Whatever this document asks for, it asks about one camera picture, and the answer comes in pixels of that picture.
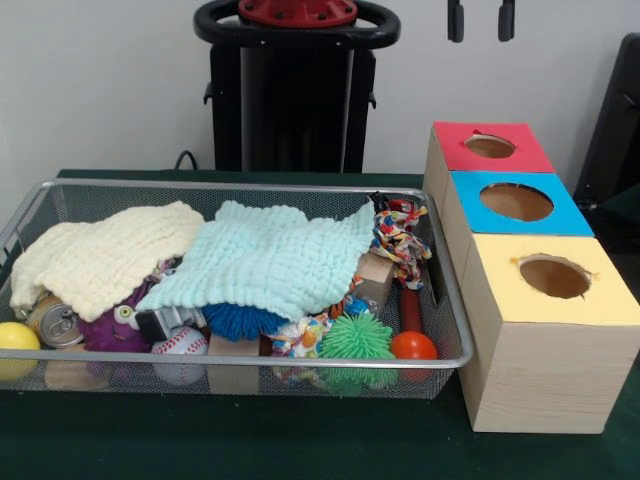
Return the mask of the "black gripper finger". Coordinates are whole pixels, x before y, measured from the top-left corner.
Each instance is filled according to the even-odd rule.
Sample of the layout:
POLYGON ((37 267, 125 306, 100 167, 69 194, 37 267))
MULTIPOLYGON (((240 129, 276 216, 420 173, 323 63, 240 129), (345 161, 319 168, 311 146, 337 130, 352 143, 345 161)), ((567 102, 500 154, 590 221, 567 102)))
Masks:
POLYGON ((447 1, 447 38, 453 43, 464 40, 464 7, 460 0, 447 1))
POLYGON ((498 12, 498 39, 509 42, 515 36, 515 0, 503 0, 498 12))

